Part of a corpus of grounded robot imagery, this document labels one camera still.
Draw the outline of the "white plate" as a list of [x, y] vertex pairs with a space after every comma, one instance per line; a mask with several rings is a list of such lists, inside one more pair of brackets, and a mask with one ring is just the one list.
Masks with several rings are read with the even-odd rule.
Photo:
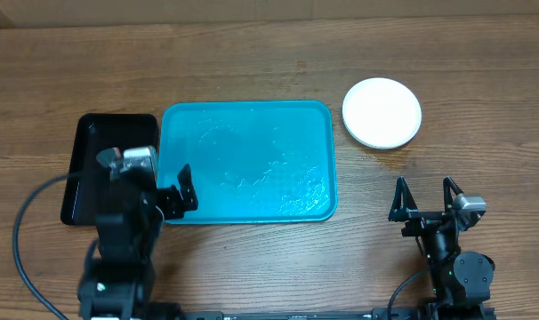
[[385, 77], [368, 78], [346, 93], [342, 121], [349, 134], [369, 148], [400, 148], [420, 131], [422, 107], [404, 84]]

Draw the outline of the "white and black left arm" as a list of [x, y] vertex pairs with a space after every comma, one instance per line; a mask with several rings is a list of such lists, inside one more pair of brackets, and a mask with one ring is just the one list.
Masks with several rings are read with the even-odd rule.
[[152, 146], [102, 150], [97, 161], [108, 185], [99, 193], [98, 238], [84, 260], [77, 297], [83, 319], [174, 319], [177, 303], [153, 302], [152, 254], [166, 220], [197, 209], [190, 168], [183, 166], [175, 186], [157, 187], [157, 151]]

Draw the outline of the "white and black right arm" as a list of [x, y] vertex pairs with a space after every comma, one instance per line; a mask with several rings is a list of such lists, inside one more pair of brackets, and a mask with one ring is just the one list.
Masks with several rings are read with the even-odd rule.
[[[403, 177], [396, 181], [388, 220], [403, 222], [403, 237], [415, 239], [427, 268], [398, 286], [387, 306], [361, 312], [243, 313], [194, 312], [189, 320], [490, 320], [495, 310], [484, 302], [491, 297], [495, 263], [485, 254], [464, 252], [459, 235], [474, 227], [487, 210], [478, 195], [467, 195], [449, 176], [442, 181], [444, 209], [421, 212]], [[396, 308], [400, 292], [421, 276], [430, 276], [433, 296], [420, 299], [415, 307]]]

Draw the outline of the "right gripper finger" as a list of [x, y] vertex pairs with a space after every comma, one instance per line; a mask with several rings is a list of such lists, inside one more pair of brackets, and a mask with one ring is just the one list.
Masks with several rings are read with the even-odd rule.
[[444, 208], [450, 209], [452, 207], [453, 197], [463, 193], [461, 188], [454, 182], [451, 176], [446, 176], [443, 179], [443, 191], [444, 191]]
[[395, 196], [390, 208], [388, 220], [393, 222], [404, 222], [418, 217], [419, 210], [406, 184], [403, 176], [396, 181]]

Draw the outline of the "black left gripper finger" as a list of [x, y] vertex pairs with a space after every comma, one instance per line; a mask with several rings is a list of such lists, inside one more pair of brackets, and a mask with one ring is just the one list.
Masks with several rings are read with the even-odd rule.
[[198, 208], [198, 200], [196, 190], [193, 186], [191, 168], [189, 164], [185, 164], [182, 167], [177, 175], [177, 180], [180, 185], [180, 194], [184, 211], [195, 211]]
[[119, 148], [107, 148], [97, 154], [96, 160], [102, 167], [112, 169], [123, 160], [123, 156]]

